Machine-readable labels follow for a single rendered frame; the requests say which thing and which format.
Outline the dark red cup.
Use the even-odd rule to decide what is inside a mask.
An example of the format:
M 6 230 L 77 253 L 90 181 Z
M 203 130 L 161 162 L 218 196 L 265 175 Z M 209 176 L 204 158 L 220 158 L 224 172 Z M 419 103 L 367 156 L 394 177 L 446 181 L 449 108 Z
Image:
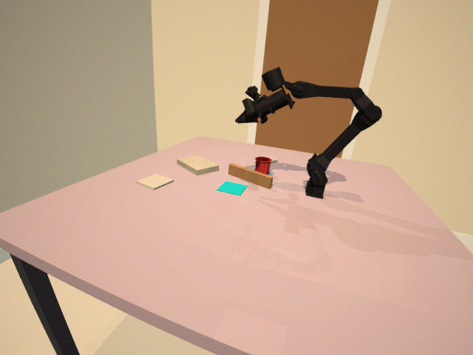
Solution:
M 270 170 L 270 162 L 272 160 L 267 157 L 257 157 L 255 158 L 255 160 L 256 160 L 255 171 L 268 175 L 269 170 Z

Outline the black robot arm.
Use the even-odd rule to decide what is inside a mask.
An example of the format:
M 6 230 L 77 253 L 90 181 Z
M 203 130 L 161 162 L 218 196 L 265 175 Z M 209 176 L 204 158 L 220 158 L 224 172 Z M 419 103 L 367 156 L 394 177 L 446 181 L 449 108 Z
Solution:
M 379 121 L 382 111 L 376 106 L 362 91 L 360 87 L 329 87 L 310 84 L 305 81 L 297 81 L 291 83 L 284 80 L 280 67 L 267 71 L 261 75 L 267 90 L 282 89 L 270 95 L 276 109 L 280 109 L 289 105 L 293 108 L 295 101 L 291 96 L 286 94 L 283 89 L 291 91 L 291 95 L 295 98 L 312 98 L 312 97 L 333 97 L 351 99 L 358 112 L 353 118 L 351 124 L 336 138 L 336 140 L 320 155 L 316 153 L 308 160 L 307 173 L 310 176 L 307 181 L 305 192 L 306 196 L 319 199 L 324 198 L 325 186 L 328 182 L 325 174 L 330 162 L 340 153 L 359 132 L 371 127 L 375 122 Z

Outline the orange flat bar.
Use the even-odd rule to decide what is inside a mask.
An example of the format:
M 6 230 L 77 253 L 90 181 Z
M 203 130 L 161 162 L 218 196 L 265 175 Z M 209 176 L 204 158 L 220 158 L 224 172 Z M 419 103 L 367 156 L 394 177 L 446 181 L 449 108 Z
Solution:
M 234 163 L 229 164 L 228 174 L 267 189 L 272 188 L 273 176 L 254 171 Z

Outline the cream flat square pad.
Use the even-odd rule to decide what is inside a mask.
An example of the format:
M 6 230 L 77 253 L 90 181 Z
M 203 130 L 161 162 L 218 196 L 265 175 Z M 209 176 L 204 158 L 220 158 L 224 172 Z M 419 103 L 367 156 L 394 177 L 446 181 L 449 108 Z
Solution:
M 172 180 L 171 178 L 164 177 L 158 174 L 151 175 L 151 176 L 145 177 L 144 179 L 136 181 L 136 183 L 152 190 L 159 189 L 160 187 L 168 185 L 172 182 L 174 182 L 174 180 Z

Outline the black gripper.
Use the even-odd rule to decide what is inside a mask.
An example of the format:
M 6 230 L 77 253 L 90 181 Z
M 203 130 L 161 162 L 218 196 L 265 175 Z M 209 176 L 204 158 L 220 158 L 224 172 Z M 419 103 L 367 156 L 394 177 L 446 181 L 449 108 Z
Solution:
M 257 118 L 261 118 L 261 123 L 265 123 L 268 120 L 267 115 L 276 113 L 277 109 L 273 104 L 271 96 L 265 96 L 265 99 L 254 104 L 251 99 L 246 98 L 242 100 L 245 111 L 235 120 L 236 123 L 258 123 Z

